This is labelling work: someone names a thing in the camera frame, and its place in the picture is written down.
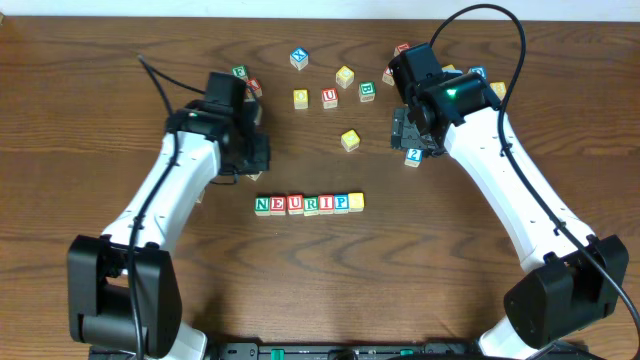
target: yellow block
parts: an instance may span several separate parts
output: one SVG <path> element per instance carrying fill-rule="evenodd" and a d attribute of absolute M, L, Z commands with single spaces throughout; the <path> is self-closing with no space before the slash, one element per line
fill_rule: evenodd
<path fill-rule="evenodd" d="M 349 212 L 360 212 L 362 210 L 364 210 L 364 194 L 350 193 L 349 194 Z"/>
<path fill-rule="evenodd" d="M 360 137 L 355 130 L 349 130 L 342 134 L 342 146 L 347 152 L 353 151 L 360 146 Z"/>
<path fill-rule="evenodd" d="M 307 109 L 309 107 L 307 89 L 293 90 L 293 107 L 296 109 Z"/>
<path fill-rule="evenodd" d="M 347 88 L 347 86 L 351 85 L 353 80 L 356 78 L 356 73 L 353 70 L 349 69 L 346 65 L 341 67 L 340 70 L 336 73 L 336 83 L 342 86 L 343 88 Z"/>
<path fill-rule="evenodd" d="M 491 86 L 491 90 L 493 90 L 493 92 L 498 95 L 498 98 L 500 98 L 500 100 L 504 99 L 504 96 L 507 95 L 507 87 L 502 81 L 491 83 L 489 84 L 489 86 Z"/>

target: wood grain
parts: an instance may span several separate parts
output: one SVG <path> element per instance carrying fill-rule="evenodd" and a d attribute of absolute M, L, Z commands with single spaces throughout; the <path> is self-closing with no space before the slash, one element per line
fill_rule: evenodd
<path fill-rule="evenodd" d="M 450 158 L 403 165 L 389 148 L 400 105 L 382 83 L 395 45 L 426 41 L 430 21 L 7 18 L 0 28 L 0 357 L 86 358 L 68 335 L 65 254 L 126 206 L 153 164 L 165 115 L 136 61 L 204 87 L 209 71 L 246 64 L 264 89 L 272 171 L 209 187 L 175 254 L 184 319 L 266 342 L 423 341 L 476 337 L 503 315 L 521 277 L 506 232 Z M 526 23 L 529 52 L 510 104 L 525 148 L 597 234 L 618 234 L 640 301 L 640 25 Z M 301 72 L 296 46 L 311 55 Z M 458 22 L 436 43 L 443 63 L 483 64 L 510 79 L 508 22 Z M 342 65 L 375 81 L 323 110 Z M 293 110 L 294 88 L 310 108 Z M 167 85 L 174 107 L 194 98 Z M 339 136 L 362 144 L 345 153 Z M 361 214 L 257 218 L 259 193 L 361 190 Z M 605 358 L 637 340 L 622 304 L 574 334 Z"/>

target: green block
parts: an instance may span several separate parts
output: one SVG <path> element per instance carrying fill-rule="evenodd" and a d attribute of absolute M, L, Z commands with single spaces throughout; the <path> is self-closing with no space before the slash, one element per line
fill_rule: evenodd
<path fill-rule="evenodd" d="M 256 214 L 269 214 L 269 198 L 256 198 L 256 205 L 254 210 L 256 211 Z"/>
<path fill-rule="evenodd" d="M 318 197 L 304 198 L 304 211 L 317 211 L 318 210 Z"/>
<path fill-rule="evenodd" d="M 247 68 L 244 65 L 238 65 L 238 66 L 232 67 L 231 73 L 234 76 L 237 76 L 239 78 L 249 77 L 249 72 L 247 71 Z"/>
<path fill-rule="evenodd" d="M 373 81 L 360 83 L 360 94 L 373 95 L 375 93 L 376 93 L 376 85 L 373 83 Z"/>
<path fill-rule="evenodd" d="M 271 360 L 284 360 L 284 350 L 271 350 Z"/>

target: wooden table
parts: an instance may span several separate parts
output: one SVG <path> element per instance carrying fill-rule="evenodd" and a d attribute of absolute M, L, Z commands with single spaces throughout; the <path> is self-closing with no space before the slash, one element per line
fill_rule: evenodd
<path fill-rule="evenodd" d="M 207 188 L 174 256 L 183 318 L 265 342 L 423 341 L 477 337 L 499 320 L 523 276 L 493 211 L 451 158 L 417 169 L 389 147 L 401 104 L 381 81 L 394 46 L 439 22 L 6 18 L 0 28 L 0 357 L 82 359 L 68 334 L 65 255 L 98 235 L 155 161 L 165 113 L 136 60 L 204 87 L 209 71 L 246 64 L 264 88 L 272 169 L 257 182 Z M 640 302 L 640 24 L 525 24 L 529 52 L 509 114 L 525 148 L 597 234 L 631 254 L 625 288 Z M 310 52 L 302 71 L 288 60 Z M 443 64 L 483 64 L 510 79 L 510 22 L 457 22 L 436 44 Z M 375 81 L 323 110 L 320 90 L 351 66 Z M 174 107 L 195 98 L 166 85 Z M 292 90 L 310 91 L 295 110 Z M 360 148 L 345 153 L 354 128 Z M 258 218 L 256 194 L 363 191 L 363 213 Z M 631 319 L 616 313 L 572 336 L 629 358 Z"/>

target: white wall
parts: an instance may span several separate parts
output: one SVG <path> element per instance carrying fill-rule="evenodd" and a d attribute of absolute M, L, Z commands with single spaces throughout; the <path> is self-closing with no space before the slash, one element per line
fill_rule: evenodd
<path fill-rule="evenodd" d="M 0 0 L 11 15 L 443 19 L 482 0 Z M 640 0 L 488 0 L 522 20 L 640 21 Z M 503 19 L 477 10 L 467 19 Z"/>

